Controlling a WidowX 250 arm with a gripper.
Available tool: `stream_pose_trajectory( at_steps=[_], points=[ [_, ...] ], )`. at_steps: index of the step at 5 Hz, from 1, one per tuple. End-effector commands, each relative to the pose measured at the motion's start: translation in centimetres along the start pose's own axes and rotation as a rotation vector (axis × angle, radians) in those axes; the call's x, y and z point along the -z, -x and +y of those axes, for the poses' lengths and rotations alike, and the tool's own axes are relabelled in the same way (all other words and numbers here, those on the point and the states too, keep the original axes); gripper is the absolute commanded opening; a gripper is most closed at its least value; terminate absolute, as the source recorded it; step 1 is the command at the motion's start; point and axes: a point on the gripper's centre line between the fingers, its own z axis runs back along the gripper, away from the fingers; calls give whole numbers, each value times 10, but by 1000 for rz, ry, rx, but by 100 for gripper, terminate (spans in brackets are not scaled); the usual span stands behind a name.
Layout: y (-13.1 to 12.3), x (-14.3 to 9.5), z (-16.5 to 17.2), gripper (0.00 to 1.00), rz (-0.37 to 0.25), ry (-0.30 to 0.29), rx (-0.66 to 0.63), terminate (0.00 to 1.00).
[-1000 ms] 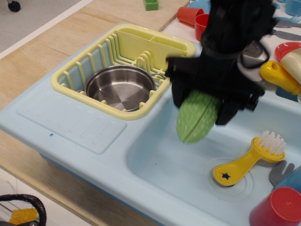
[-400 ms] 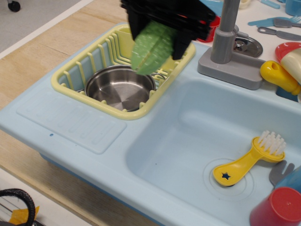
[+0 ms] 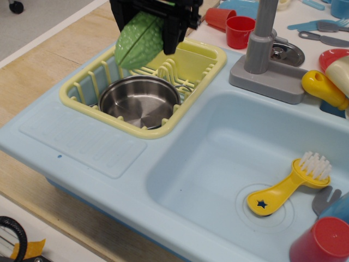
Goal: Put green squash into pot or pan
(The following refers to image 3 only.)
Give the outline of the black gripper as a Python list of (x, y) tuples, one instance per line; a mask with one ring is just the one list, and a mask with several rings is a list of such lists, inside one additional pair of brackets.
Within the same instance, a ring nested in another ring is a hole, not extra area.
[(165, 19), (163, 52), (171, 55), (184, 40), (188, 27), (196, 29), (201, 19), (199, 8), (203, 1), (110, 1), (111, 10), (121, 32), (139, 12)]

